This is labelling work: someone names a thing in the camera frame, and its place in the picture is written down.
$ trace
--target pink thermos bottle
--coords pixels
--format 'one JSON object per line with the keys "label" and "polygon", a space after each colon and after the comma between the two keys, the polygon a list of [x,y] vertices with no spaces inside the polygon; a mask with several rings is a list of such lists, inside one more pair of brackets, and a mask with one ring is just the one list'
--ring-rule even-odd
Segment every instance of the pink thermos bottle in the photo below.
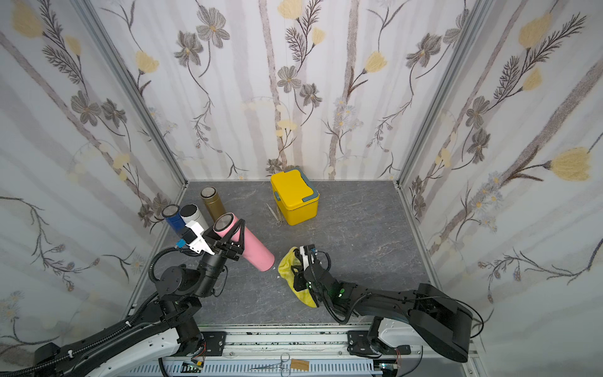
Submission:
{"label": "pink thermos bottle", "polygon": [[[224,236],[230,228],[235,225],[239,219],[232,213],[224,214],[220,216],[216,223],[213,225],[213,231],[219,236]],[[237,230],[235,235],[232,236],[233,241],[239,241],[240,230]],[[274,264],[274,255],[270,250],[266,249],[264,244],[253,235],[247,226],[245,226],[245,251],[243,251],[243,258],[253,264],[260,271],[268,271]]]}

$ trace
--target gold thermos bottle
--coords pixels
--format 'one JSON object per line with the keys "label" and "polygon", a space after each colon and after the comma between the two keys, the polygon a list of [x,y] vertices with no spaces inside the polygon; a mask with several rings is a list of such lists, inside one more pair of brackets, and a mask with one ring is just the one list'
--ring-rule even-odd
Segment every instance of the gold thermos bottle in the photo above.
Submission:
{"label": "gold thermos bottle", "polygon": [[220,200],[220,195],[218,195],[215,187],[206,187],[201,190],[201,198],[203,198],[205,208],[207,208],[213,222],[226,213],[222,200]]}

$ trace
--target container handle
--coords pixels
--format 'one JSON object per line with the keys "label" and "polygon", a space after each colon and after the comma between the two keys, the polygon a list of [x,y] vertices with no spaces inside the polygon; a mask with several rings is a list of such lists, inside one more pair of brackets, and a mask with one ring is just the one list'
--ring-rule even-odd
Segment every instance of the container handle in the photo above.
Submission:
{"label": "container handle", "polygon": [[308,179],[308,177],[306,177],[306,175],[303,173],[303,171],[300,168],[293,168],[291,170],[297,170],[298,172],[300,172],[301,179],[303,179],[303,181],[306,183],[306,185],[312,189],[312,195],[303,198],[301,201],[306,202],[306,201],[310,201],[312,199],[317,198],[318,197],[318,191],[316,191],[316,188],[314,187],[314,185],[312,184],[312,182],[310,182],[310,180]]}

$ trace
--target thermos lid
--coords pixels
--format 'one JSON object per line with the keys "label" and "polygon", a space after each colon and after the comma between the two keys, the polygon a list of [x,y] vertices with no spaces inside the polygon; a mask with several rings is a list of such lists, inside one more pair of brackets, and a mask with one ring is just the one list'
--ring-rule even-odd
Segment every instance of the thermos lid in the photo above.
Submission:
{"label": "thermos lid", "polygon": [[221,232],[222,230],[228,228],[228,226],[232,223],[232,220],[232,214],[224,214],[220,216],[220,218],[217,219],[216,223],[213,225],[214,231]]}
{"label": "thermos lid", "polygon": [[182,217],[193,216],[197,212],[197,210],[198,210],[198,208],[196,205],[187,204],[186,206],[182,207],[182,209],[180,210],[180,216],[182,216]]}
{"label": "thermos lid", "polygon": [[216,189],[214,187],[206,187],[201,190],[201,197],[204,199],[209,199],[216,194]]}
{"label": "thermos lid", "polygon": [[163,217],[168,218],[177,214],[179,210],[180,206],[178,206],[177,204],[170,204],[169,206],[164,208],[163,211],[161,211],[161,214],[163,215]]}

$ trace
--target metal plate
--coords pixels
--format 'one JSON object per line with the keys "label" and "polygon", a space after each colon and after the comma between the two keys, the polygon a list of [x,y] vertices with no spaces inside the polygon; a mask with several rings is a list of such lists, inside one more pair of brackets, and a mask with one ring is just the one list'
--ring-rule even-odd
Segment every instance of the metal plate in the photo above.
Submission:
{"label": "metal plate", "polygon": [[[368,341],[367,335],[368,335],[368,331],[348,331],[347,332],[347,340],[348,340],[348,344],[350,345],[350,350],[352,352],[360,354],[360,355],[367,355],[367,356],[378,355],[378,353],[375,353],[371,349],[370,342]],[[398,346],[397,348],[400,351],[401,355],[410,355],[411,354],[410,346]],[[389,348],[383,354],[384,355],[395,355],[396,350],[394,348]]]}
{"label": "metal plate", "polygon": [[222,356],[226,344],[226,331],[204,331],[206,351],[205,356]]}

